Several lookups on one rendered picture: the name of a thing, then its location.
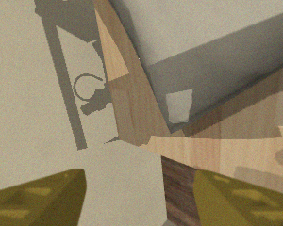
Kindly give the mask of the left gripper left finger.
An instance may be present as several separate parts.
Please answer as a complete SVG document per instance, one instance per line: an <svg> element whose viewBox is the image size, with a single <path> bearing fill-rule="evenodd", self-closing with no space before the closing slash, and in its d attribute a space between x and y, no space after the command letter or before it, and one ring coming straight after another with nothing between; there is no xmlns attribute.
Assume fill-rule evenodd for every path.
<svg viewBox="0 0 283 226"><path fill-rule="evenodd" d="M69 169L0 190L0 226L78 226L84 169Z"/></svg>

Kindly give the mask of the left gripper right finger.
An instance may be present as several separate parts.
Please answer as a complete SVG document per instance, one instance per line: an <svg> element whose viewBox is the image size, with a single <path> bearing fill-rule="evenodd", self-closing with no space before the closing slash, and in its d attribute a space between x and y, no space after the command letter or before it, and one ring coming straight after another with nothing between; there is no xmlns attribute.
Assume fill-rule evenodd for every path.
<svg viewBox="0 0 283 226"><path fill-rule="evenodd" d="M283 193L198 169L193 181L201 226L283 226Z"/></svg>

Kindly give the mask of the cream pillow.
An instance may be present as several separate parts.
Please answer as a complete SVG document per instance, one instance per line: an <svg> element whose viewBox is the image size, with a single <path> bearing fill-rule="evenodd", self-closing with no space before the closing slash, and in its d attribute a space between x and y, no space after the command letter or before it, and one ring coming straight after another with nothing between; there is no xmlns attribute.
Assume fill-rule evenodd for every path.
<svg viewBox="0 0 283 226"><path fill-rule="evenodd" d="M283 0L108 0L170 133L283 68Z"/></svg>

